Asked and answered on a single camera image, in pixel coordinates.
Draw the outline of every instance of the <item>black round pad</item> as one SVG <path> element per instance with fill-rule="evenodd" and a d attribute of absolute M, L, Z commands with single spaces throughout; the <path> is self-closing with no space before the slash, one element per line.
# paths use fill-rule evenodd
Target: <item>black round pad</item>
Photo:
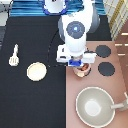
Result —
<path fill-rule="evenodd" d="M 98 66 L 100 74 L 103 76 L 112 76 L 115 72 L 114 66 L 109 62 L 102 62 Z"/>
<path fill-rule="evenodd" d="M 111 49 L 106 45 L 99 45 L 96 48 L 96 54 L 99 57 L 106 58 L 111 54 Z"/>

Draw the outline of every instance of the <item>table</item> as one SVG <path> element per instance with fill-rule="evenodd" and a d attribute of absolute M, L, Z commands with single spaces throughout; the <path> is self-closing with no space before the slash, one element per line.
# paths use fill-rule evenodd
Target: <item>table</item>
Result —
<path fill-rule="evenodd" d="M 84 124 L 78 117 L 75 108 L 77 95 L 86 87 L 99 87 L 107 91 L 115 103 L 125 100 L 124 84 L 122 71 L 113 41 L 88 41 L 87 47 L 90 51 L 95 51 L 97 46 L 106 45 L 111 49 L 111 55 L 106 58 L 97 56 L 95 63 L 91 65 L 91 72 L 84 78 L 76 76 L 70 67 L 66 67 L 66 128 L 90 128 Z M 101 62 L 110 62 L 115 67 L 115 73 L 112 76 L 103 76 L 98 71 Z M 127 128 L 128 111 L 116 112 L 114 120 L 105 128 Z"/>
<path fill-rule="evenodd" d="M 47 50 L 57 31 L 59 17 L 10 17 L 0 54 L 0 127 L 65 128 L 66 69 L 48 67 Z M 20 63 L 8 63 L 15 44 Z M 50 65 L 56 64 L 56 52 L 63 44 L 59 34 L 50 51 Z M 27 77 L 30 64 L 42 62 L 48 73 L 39 82 Z"/>

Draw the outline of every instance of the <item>black tablecloth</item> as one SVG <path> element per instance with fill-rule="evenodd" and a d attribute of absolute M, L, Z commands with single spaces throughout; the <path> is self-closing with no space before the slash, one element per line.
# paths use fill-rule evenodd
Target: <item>black tablecloth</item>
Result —
<path fill-rule="evenodd" d="M 66 69 L 47 66 L 47 51 L 57 31 L 58 16 L 10 17 L 0 54 L 0 128 L 66 128 Z M 15 44 L 19 45 L 17 67 L 9 65 Z M 56 63 L 56 35 L 50 65 Z M 27 77 L 30 64 L 47 66 L 46 77 L 33 82 Z"/>

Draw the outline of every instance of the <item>black circle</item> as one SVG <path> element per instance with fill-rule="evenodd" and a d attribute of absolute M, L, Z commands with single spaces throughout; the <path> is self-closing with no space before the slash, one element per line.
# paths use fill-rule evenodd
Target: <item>black circle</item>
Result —
<path fill-rule="evenodd" d="M 102 62 L 98 66 L 100 74 L 103 76 L 112 76 L 115 72 L 114 66 L 109 62 Z"/>
<path fill-rule="evenodd" d="M 99 57 L 106 58 L 111 55 L 111 49 L 106 45 L 99 45 L 96 48 L 96 54 Z"/>

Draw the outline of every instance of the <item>cream plate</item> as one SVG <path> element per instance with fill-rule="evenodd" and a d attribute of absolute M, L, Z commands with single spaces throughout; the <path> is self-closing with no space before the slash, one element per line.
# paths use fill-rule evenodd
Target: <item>cream plate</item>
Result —
<path fill-rule="evenodd" d="M 31 64 L 27 69 L 27 76 L 33 81 L 39 81 L 45 77 L 47 73 L 46 66 L 43 63 L 36 62 Z"/>

